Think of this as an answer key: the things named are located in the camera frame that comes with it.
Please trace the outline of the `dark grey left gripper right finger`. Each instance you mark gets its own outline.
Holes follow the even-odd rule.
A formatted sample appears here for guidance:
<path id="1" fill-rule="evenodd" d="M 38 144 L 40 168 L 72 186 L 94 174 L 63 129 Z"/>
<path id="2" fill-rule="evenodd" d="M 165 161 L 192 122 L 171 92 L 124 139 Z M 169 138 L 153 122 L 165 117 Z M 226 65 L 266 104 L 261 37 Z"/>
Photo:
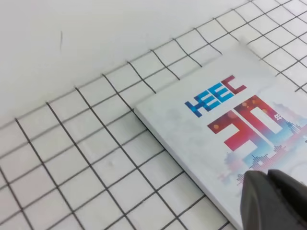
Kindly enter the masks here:
<path id="1" fill-rule="evenodd" d="M 307 200 L 307 186 L 293 177 L 276 169 L 268 170 L 268 177 L 281 190 L 288 201 Z"/>

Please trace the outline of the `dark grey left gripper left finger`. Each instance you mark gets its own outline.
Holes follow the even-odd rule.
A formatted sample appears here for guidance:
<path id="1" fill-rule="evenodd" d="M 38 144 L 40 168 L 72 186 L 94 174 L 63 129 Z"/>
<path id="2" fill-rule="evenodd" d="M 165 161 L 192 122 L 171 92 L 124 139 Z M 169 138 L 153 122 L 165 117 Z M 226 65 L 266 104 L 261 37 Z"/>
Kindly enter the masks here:
<path id="1" fill-rule="evenodd" d="M 261 171 L 245 172 L 240 213 L 244 230 L 307 228 L 307 201 L 288 201 Z"/>

